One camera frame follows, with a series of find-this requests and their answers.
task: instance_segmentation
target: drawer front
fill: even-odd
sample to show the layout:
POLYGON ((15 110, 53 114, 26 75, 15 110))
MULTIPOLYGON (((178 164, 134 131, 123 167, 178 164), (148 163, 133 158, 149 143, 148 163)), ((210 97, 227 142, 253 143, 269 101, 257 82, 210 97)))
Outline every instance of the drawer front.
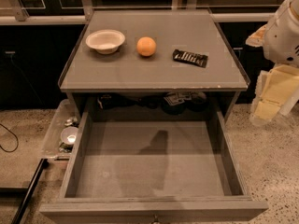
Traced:
POLYGON ((267 209, 244 188, 215 100, 205 114, 180 120, 144 120, 156 116, 142 115, 144 108, 123 110, 140 120, 117 120, 95 104, 91 98, 83 113, 60 199, 40 208, 45 216, 57 223, 241 221, 267 209))

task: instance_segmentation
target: bowl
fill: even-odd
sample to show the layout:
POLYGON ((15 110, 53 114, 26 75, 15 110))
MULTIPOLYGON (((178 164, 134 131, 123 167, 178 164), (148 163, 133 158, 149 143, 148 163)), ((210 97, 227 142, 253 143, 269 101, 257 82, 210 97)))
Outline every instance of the bowl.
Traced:
POLYGON ((87 36, 86 45, 106 55, 115 52, 124 40, 124 34, 119 31, 100 30, 87 36))
POLYGON ((77 127, 67 127, 64 128, 61 133, 61 140, 67 145, 73 145, 76 141, 78 128, 77 127))

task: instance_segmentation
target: gray tabletop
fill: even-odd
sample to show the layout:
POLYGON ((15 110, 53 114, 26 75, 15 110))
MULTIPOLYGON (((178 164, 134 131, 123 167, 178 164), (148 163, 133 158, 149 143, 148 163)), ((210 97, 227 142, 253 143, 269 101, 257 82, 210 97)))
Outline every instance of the gray tabletop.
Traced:
POLYGON ((61 90, 98 91, 244 91, 248 87, 206 10, 95 11, 61 90), (89 49, 86 37, 101 29, 125 34, 114 54, 89 49), (142 36, 152 37, 156 53, 148 58, 136 51, 142 36), (174 49, 205 54, 206 68, 173 61, 174 49))

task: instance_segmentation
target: metal leg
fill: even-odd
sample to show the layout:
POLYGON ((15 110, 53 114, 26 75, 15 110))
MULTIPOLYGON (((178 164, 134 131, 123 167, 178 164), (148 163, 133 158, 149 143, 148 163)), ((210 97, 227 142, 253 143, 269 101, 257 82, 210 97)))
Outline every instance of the metal leg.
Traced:
POLYGON ((21 219, 22 219, 22 216, 24 215, 24 212, 27 208, 27 205, 35 191, 35 188, 36 188, 36 185, 38 183, 38 180, 39 180, 39 177, 41 176, 44 168, 46 168, 48 166, 48 161, 47 159, 42 159, 37 168, 36 168, 36 172, 33 176, 33 178, 31 179, 31 182, 29 184, 29 187, 27 189, 27 192, 25 194, 25 196, 23 197, 20 205, 19 205, 19 208, 18 208, 18 211, 15 215, 15 217, 13 218, 11 224, 19 224, 21 222, 21 219))

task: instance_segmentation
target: floor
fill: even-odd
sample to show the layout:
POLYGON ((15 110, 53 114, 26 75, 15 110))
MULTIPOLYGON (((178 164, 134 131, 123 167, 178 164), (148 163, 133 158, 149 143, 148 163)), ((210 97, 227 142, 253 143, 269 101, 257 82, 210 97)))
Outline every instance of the floor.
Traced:
MULTIPOLYGON (((267 211, 248 223, 299 223, 299 104, 287 118, 277 116, 263 127, 249 122, 249 111, 250 105, 235 105, 227 122, 249 193, 254 200, 267 201, 269 205, 267 211)), ((19 139, 16 151, 0 150, 0 187, 28 185, 54 113, 55 110, 0 111, 0 123, 19 139)), ((16 145, 14 136, 3 127, 0 144, 7 150, 16 145)), ((52 224, 38 209, 42 203, 55 199, 63 178, 64 168, 51 163, 40 178, 22 223, 52 224)), ((17 205, 17 199, 0 198, 0 224, 11 222, 17 205)))

